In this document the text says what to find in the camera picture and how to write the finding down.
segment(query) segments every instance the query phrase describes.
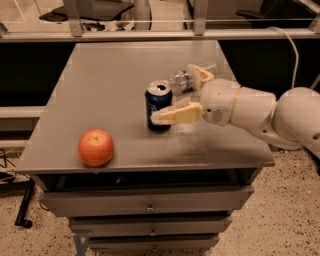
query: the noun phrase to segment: speckled floor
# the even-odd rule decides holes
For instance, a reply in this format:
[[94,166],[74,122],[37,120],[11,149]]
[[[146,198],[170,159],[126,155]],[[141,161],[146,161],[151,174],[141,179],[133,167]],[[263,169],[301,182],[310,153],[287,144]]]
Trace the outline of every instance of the speckled floor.
[[[108,253],[114,256],[250,256],[320,255],[320,176],[305,150],[274,152],[275,167],[264,168],[254,181],[255,193],[220,241],[209,251]],[[14,226],[22,194],[0,194],[0,255],[76,255],[66,218],[55,218],[38,202],[29,206],[31,229]],[[87,256],[95,255],[88,250]]]

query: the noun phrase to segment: desk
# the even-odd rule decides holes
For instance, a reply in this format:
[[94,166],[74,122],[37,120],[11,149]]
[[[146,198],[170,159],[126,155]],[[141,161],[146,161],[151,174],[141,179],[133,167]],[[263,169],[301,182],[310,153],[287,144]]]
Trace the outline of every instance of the desk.
[[[32,176],[43,204],[68,217],[93,250],[213,246],[253,193],[259,170],[274,164],[269,147],[203,120],[153,133],[144,99],[151,81],[211,60],[218,77],[233,78],[216,41],[77,44],[16,172]],[[115,142],[100,168],[77,156],[90,128]]]
[[[184,10],[186,20],[194,19],[193,8],[197,6],[197,1],[186,1]],[[277,16],[265,17],[263,26],[259,25],[259,19],[246,20],[238,16],[238,10],[250,10],[260,13],[263,7],[263,1],[209,1],[206,15],[207,29],[230,29],[230,28],[267,28],[276,26],[280,28],[308,28],[311,21],[320,11],[320,7],[312,0],[291,0],[286,4],[286,9],[276,14]],[[192,23],[186,23],[187,28],[192,28]]]

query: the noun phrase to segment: blue soda can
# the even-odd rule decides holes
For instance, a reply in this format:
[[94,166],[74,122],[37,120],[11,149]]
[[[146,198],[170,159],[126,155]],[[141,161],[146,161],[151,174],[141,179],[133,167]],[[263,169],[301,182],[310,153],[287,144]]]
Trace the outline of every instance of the blue soda can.
[[162,108],[168,107],[172,102],[172,91],[167,80],[152,82],[145,93],[147,108],[147,124],[150,130],[165,131],[171,125],[158,125],[151,121],[151,114]]

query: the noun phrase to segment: red apple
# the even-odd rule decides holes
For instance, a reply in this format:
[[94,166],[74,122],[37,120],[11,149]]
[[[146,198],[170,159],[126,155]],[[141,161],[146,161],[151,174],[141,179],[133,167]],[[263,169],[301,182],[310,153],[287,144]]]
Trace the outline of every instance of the red apple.
[[101,129],[86,131],[78,143],[78,154],[81,161],[91,167],[107,163],[112,158],[113,151],[112,137]]

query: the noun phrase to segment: clear plastic bottle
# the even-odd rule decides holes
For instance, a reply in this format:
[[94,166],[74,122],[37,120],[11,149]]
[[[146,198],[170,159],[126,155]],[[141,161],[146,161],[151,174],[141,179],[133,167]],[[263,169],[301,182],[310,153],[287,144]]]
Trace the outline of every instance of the clear plastic bottle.
[[[216,74],[217,65],[214,61],[206,62],[197,66],[208,72],[211,72],[214,75]],[[169,83],[172,93],[175,96],[194,90],[194,83],[191,76],[188,74],[187,68],[177,70],[171,74],[169,77]]]

